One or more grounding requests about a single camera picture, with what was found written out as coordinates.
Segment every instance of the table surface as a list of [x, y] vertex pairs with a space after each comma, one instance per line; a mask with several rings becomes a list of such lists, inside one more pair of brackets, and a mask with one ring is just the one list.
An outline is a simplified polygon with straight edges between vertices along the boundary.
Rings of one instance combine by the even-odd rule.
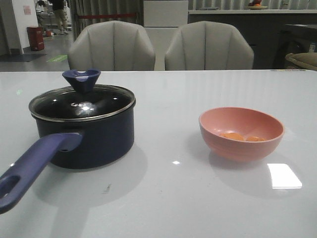
[[[135, 93], [135, 143], [93, 170], [49, 164], [10, 211], [1, 238], [315, 238], [317, 72], [102, 72]], [[0, 73], [0, 173], [38, 139], [29, 101], [61, 72]], [[286, 128], [263, 160], [236, 163], [204, 143], [199, 115], [259, 110]]]

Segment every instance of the gray chair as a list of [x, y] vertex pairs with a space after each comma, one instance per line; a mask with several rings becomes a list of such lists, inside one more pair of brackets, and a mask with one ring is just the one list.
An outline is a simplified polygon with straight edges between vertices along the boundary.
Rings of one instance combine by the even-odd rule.
[[176, 30], [165, 54], [165, 70], [252, 69], [253, 59], [237, 28], [200, 21]]
[[155, 52], [143, 26], [108, 21], [87, 26], [68, 52], [70, 69], [154, 70]]

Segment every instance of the ceramic bowl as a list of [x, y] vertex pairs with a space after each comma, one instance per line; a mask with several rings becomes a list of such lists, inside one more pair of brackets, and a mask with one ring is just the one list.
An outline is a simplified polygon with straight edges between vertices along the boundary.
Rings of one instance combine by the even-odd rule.
[[[284, 134], [284, 126], [279, 120], [247, 108], [210, 109], [201, 114], [199, 124], [204, 141], [216, 154], [242, 162], [266, 157], [275, 150]], [[223, 136], [233, 132], [245, 139], [256, 136], [265, 140], [240, 141]]]

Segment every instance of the person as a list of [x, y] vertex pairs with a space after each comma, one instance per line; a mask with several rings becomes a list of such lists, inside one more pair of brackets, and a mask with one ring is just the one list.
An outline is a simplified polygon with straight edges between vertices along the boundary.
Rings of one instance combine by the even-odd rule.
[[53, 12], [57, 21], [58, 29], [60, 30], [58, 32], [58, 35], [62, 34], [68, 34], [67, 32], [67, 22], [64, 12], [64, 0], [49, 0], [50, 3], [53, 4]]

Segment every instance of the orange food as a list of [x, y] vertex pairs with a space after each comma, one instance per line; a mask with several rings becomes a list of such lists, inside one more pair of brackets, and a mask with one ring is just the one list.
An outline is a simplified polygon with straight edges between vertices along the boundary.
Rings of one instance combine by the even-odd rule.
[[[233, 139], [233, 140], [240, 140], [240, 141], [245, 140], [242, 135], [240, 135], [239, 133], [235, 133], [235, 132], [222, 133], [222, 134], [220, 134], [220, 136], [223, 136], [223, 137], [228, 138], [228, 139]], [[249, 136], [246, 139], [246, 141], [265, 141], [265, 139], [261, 138], [261, 137], [257, 137], [257, 136]]]
[[247, 141], [265, 141], [264, 138], [260, 138], [260, 137], [257, 137], [257, 136], [249, 136], [247, 138]]
[[229, 139], [233, 139], [233, 140], [244, 140], [242, 135], [240, 135], [239, 133], [235, 133], [235, 132], [224, 133], [224, 134], [221, 134], [221, 136], [229, 138]]

